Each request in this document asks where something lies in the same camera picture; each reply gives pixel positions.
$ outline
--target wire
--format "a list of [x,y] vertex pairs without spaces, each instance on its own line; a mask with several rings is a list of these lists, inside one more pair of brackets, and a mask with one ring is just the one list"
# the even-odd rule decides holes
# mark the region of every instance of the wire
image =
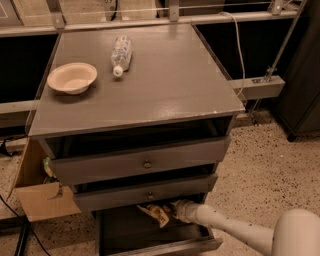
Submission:
[[286,3],[283,5],[283,7],[286,7],[286,6],[287,6],[288,4],[290,4],[292,1],[293,1],[293,0],[290,0],[290,1],[286,2]]
[[[3,202],[3,204],[8,207],[8,209],[13,212],[17,217],[22,218],[22,216],[20,216],[18,213],[16,213],[16,211],[14,211],[2,198],[2,196],[0,195],[0,199]],[[47,252],[47,250],[43,247],[42,243],[40,242],[40,239],[38,238],[38,236],[36,235],[36,233],[34,232],[34,230],[32,229],[32,227],[30,227],[30,230],[32,232],[32,234],[34,235],[34,237],[36,238],[36,240],[38,241],[40,247],[42,248],[42,250],[48,255],[50,256],[50,254]]]
[[229,12],[220,12],[219,14],[230,16],[230,17],[233,19],[234,24],[235,24],[235,26],[236,26],[237,45],[238,45],[238,52],[239,52],[240,62],[241,62],[241,68],[242,68],[241,88],[240,88],[240,91],[237,93],[237,96],[239,96],[239,95],[242,93],[242,91],[243,91],[244,80],[246,79],[246,70],[245,70],[244,64],[243,64],[243,58],[242,58],[242,52],[241,52],[241,45],[240,45],[240,35],[239,35],[238,22],[237,22],[236,18],[235,18],[231,13],[229,13]]
[[114,12],[113,12],[113,15],[112,15],[110,21],[113,21],[113,20],[116,18],[116,16],[117,16],[118,2],[119,2],[119,0],[116,0],[116,7],[114,8]]
[[195,8],[215,8],[226,6],[246,6],[246,5],[259,5],[259,4],[271,4],[272,1],[256,2],[256,3],[234,3],[234,4],[209,4],[209,5],[194,5],[194,6],[181,6],[179,9],[195,9]]
[[0,144],[0,154],[12,157],[16,152],[8,152],[6,143],[9,141],[15,141],[25,138],[27,135],[20,136],[18,138],[8,137],[3,139],[2,144]]
[[13,136],[11,136],[11,137],[9,137],[9,138],[6,138],[6,140],[10,140],[10,141],[15,141],[15,140],[21,140],[21,139],[23,139],[23,138],[26,138],[28,135],[27,134],[24,134],[24,135],[21,135],[21,136],[19,136],[19,137],[13,137]]

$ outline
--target cabinet top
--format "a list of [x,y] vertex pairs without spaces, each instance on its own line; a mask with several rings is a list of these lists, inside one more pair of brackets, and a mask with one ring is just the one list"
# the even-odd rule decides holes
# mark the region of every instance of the cabinet top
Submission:
[[[133,42],[130,68],[120,79],[110,61],[115,39]],[[51,70],[72,62],[96,67],[80,95],[46,84],[29,136],[64,136],[233,115],[243,105],[189,24],[65,33]]]

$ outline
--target open drawer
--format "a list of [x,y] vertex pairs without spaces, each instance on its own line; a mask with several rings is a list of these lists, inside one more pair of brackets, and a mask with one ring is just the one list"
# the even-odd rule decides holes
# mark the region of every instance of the open drawer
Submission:
[[77,185],[222,161],[229,136],[136,150],[52,160],[63,184]]
[[45,138],[54,157],[76,158],[143,148],[196,142],[229,135],[233,116],[151,124],[130,128],[108,128],[101,132],[84,132]]
[[91,212],[167,198],[208,193],[217,175],[213,165],[196,166],[150,175],[95,182],[77,187],[74,201],[81,211]]
[[222,243],[211,230],[171,219],[160,229],[157,221],[135,205],[96,212],[96,255],[197,255]]
[[30,222],[80,213],[68,186],[62,187],[62,196],[55,198],[59,183],[43,184],[45,171],[42,160],[46,157],[39,143],[28,139],[24,148],[15,191]]

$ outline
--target terrazzo floor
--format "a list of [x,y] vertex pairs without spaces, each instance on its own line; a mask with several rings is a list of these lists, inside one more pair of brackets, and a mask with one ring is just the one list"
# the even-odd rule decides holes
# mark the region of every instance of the terrazzo floor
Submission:
[[[320,215],[320,135],[301,136],[290,143],[282,125],[268,111],[258,112],[257,119],[258,127],[246,116],[237,119],[226,157],[217,170],[218,181],[206,203],[229,217],[271,228],[288,209],[304,208]],[[23,214],[15,192],[8,198],[20,159],[21,151],[12,158],[0,155],[0,194]],[[13,214],[0,203],[0,218],[9,216]],[[94,255],[95,225],[89,214],[32,226],[50,255]],[[202,256],[260,255],[223,232],[213,232],[224,242],[217,251]],[[17,233],[0,231],[0,255],[13,255],[17,241]],[[45,255],[33,235],[25,255]]]

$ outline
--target white bowl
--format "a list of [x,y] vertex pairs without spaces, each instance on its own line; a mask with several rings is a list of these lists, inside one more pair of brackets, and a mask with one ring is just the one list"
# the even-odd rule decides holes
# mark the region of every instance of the white bowl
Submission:
[[70,63],[54,69],[48,76],[48,85],[60,92],[79,94],[97,78],[95,67],[87,63]]

